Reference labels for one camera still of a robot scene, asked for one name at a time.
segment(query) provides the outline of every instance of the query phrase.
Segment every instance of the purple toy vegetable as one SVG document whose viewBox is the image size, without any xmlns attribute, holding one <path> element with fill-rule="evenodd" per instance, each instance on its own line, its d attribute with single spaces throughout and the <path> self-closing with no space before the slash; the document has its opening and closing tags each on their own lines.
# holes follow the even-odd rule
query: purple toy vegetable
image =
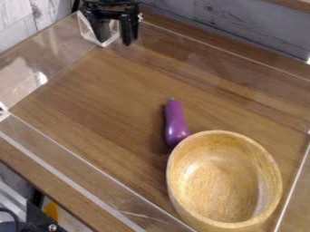
<svg viewBox="0 0 310 232">
<path fill-rule="evenodd" d="M 164 105 L 164 115 L 164 137 L 169 147 L 175 147 L 176 144 L 189 135 L 181 104 L 175 100 L 175 98 L 171 98 Z"/>
</svg>

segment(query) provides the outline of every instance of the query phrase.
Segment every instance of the wooden table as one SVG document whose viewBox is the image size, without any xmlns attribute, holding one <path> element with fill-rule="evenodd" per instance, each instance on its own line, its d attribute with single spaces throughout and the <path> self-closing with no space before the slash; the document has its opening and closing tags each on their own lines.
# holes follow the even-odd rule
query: wooden table
<svg viewBox="0 0 310 232">
<path fill-rule="evenodd" d="M 1 64 L 22 57 L 32 68 L 44 66 L 41 71 L 54 78 L 9 111 L 179 218 L 165 190 L 171 150 L 161 135 L 161 106 L 173 96 L 183 102 L 192 132 L 239 132 L 272 154 L 284 194 L 276 213 L 255 231 L 273 231 L 308 144 L 310 67 L 153 14 L 145 18 L 157 26 L 142 24 L 136 43 L 96 47 L 68 67 L 62 60 L 70 47 L 62 46 L 56 56 L 49 49 L 54 46 L 37 52 L 34 41 L 50 32 L 57 39 L 68 39 L 77 30 L 73 17 L 17 46 Z M 18 138 L 34 144 L 24 130 L 18 130 Z M 89 167 L 61 154 L 64 151 L 48 151 L 48 144 L 33 146 L 45 146 L 40 158 L 92 194 L 104 196 L 106 188 Z M 4 139 L 0 159 L 93 230 L 132 230 Z M 301 183 L 297 191 L 308 189 Z M 288 206 L 279 231 L 305 231 L 310 215 L 300 210 L 310 211 L 305 206 Z"/>
</svg>

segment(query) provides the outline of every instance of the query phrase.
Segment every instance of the wooden bowl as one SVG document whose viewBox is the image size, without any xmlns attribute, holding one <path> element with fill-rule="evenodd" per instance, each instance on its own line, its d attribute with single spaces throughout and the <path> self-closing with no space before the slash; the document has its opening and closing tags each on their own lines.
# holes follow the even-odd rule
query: wooden bowl
<svg viewBox="0 0 310 232">
<path fill-rule="evenodd" d="M 175 147 L 167 187 L 180 217 L 199 231 L 247 231 L 272 214 L 281 179 L 271 155 L 252 139 L 211 130 Z"/>
</svg>

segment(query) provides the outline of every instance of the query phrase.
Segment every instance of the black cable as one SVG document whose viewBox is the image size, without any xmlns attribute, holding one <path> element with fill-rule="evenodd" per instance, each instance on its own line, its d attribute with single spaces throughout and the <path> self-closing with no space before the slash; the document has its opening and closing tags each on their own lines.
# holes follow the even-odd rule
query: black cable
<svg viewBox="0 0 310 232">
<path fill-rule="evenodd" d="M 20 232 L 20 219 L 13 211 L 6 208 L 0 208 L 0 212 L 6 212 L 14 219 L 16 232 Z"/>
<path fill-rule="evenodd" d="M 74 13 L 78 10 L 80 6 L 80 0 L 74 0 L 72 3 L 72 13 Z"/>
</svg>

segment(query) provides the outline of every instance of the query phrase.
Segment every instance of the bowl rim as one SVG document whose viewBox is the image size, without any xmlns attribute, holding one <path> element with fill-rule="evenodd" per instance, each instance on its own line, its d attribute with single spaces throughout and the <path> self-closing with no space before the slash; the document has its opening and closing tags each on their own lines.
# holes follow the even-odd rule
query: bowl rim
<svg viewBox="0 0 310 232">
<path fill-rule="evenodd" d="M 264 154 L 265 159 L 269 162 L 269 167 L 275 172 L 275 176 L 276 176 L 276 195 L 275 198 L 271 202 L 271 204 L 268 205 L 267 209 L 264 210 L 264 212 L 261 212 L 256 217 L 245 220 L 245 221 L 240 221 L 240 222 L 220 222 L 220 221 L 215 221 L 211 220 L 209 218 L 201 216 L 200 214 L 197 214 L 195 211 L 188 210 L 187 208 L 184 208 L 184 206 L 180 204 L 180 202 L 177 201 L 177 198 L 175 197 L 175 193 L 173 193 L 173 189 L 171 188 L 171 180 L 169 180 L 169 173 L 171 172 L 171 167 L 172 167 L 172 162 L 175 160 L 175 154 L 179 151 L 179 149 L 184 146 L 185 142 L 188 140 L 193 140 L 196 137 L 201 136 L 201 135 L 209 135 L 209 134 L 227 134 L 227 135 L 232 135 L 239 137 L 240 139 L 245 140 L 247 142 L 249 142 L 253 146 L 256 146 L 256 148 L 261 151 L 261 153 Z M 180 141 L 180 143 L 176 145 L 176 147 L 172 150 L 169 159 L 168 159 L 168 164 L 167 164 L 167 169 L 165 169 L 165 181 L 167 181 L 167 188 L 168 188 L 168 195 L 169 195 L 169 199 L 173 198 L 173 200 L 176 201 L 176 204 L 181 207 L 181 209 L 201 223 L 212 225 L 213 227 L 219 227 L 219 228 L 245 228 L 245 227 L 251 227 L 256 224 L 259 224 L 260 222 L 265 221 L 267 218 L 269 217 L 269 215 L 273 213 L 276 206 L 277 206 L 277 202 L 280 200 L 281 197 L 281 177 L 280 177 L 280 172 L 279 172 L 279 168 L 277 168 L 277 164 L 273 160 L 273 157 L 271 156 L 271 154 L 267 152 L 267 150 L 264 149 L 264 147 L 249 137 L 235 133 L 232 131 L 227 131 L 227 130 L 205 130 L 201 132 L 197 132 L 192 135 L 189 135 L 185 139 L 183 139 Z"/>
</svg>

